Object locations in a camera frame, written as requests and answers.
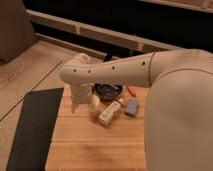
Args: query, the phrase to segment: blue object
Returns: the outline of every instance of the blue object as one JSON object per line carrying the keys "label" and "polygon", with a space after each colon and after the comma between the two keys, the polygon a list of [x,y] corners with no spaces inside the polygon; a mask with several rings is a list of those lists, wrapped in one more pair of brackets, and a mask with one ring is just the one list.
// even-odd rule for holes
{"label": "blue object", "polygon": [[124,114],[127,116],[134,117],[137,113],[138,106],[138,101],[135,99],[131,99],[125,108]]}

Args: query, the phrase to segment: floor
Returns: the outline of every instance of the floor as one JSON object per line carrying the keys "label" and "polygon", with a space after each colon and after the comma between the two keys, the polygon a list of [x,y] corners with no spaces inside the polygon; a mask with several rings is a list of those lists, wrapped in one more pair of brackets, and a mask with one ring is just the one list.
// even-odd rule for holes
{"label": "floor", "polygon": [[8,64],[0,64],[0,170],[5,171],[24,95],[63,87],[60,66],[78,52],[38,41]]}

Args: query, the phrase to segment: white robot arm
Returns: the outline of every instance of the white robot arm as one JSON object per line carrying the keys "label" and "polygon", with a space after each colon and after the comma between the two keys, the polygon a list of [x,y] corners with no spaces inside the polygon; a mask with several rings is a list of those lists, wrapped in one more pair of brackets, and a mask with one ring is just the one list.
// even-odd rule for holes
{"label": "white robot arm", "polygon": [[213,55],[157,52],[91,64],[79,54],[60,69],[73,104],[89,103],[89,83],[151,87],[145,108],[148,171],[213,170]]}

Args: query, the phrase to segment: black rubber mat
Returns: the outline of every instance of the black rubber mat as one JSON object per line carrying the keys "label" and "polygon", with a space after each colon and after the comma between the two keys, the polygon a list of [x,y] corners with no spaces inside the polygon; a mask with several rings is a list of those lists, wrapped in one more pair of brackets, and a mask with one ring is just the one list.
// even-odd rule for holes
{"label": "black rubber mat", "polygon": [[7,171],[43,171],[63,89],[26,94]]}

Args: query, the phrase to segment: wooden table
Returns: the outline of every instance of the wooden table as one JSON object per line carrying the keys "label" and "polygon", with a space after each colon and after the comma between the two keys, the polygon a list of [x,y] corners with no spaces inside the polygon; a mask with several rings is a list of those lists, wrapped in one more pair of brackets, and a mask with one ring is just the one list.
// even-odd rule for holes
{"label": "wooden table", "polygon": [[[85,105],[71,113],[65,85],[46,163],[47,171],[145,171],[144,105],[148,89],[134,88],[140,103],[136,117],[123,110],[108,127],[91,119]],[[125,86],[120,95],[131,98]],[[110,103],[101,103],[104,110]]]}

